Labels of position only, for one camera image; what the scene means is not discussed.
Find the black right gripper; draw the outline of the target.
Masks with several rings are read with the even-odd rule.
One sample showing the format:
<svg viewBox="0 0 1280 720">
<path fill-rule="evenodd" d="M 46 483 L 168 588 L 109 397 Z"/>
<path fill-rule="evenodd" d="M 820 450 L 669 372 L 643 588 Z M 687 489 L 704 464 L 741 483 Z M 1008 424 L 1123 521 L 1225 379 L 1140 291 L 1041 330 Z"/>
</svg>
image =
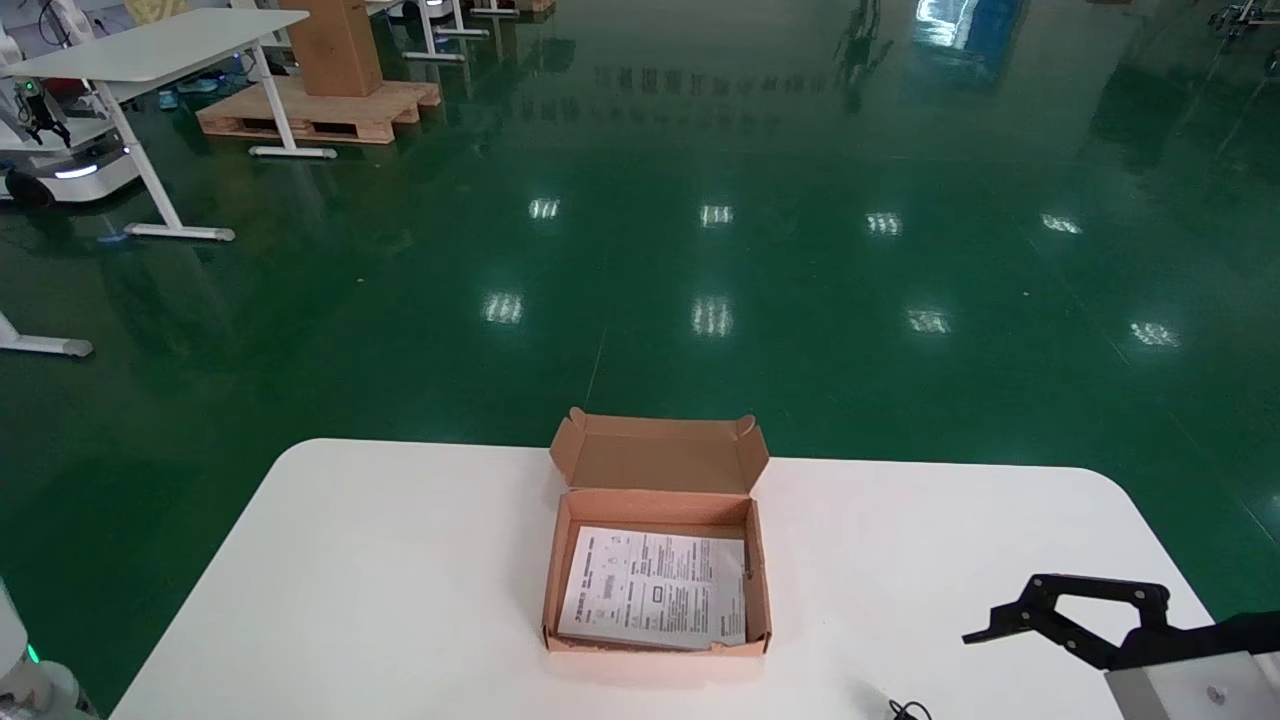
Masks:
<svg viewBox="0 0 1280 720">
<path fill-rule="evenodd" d="M 1139 626 L 1120 644 L 1087 630 L 1057 610 L 1064 596 L 1130 605 Z M 1279 614 L 1242 612 L 1208 626 L 1170 626 L 1170 592 L 1149 582 L 1068 574 L 1036 574 L 1010 603 L 991 609 L 986 629 L 963 635 L 979 644 L 1034 632 L 1093 669 L 1148 667 L 1226 653 L 1267 655 L 1279 651 Z"/>
</svg>

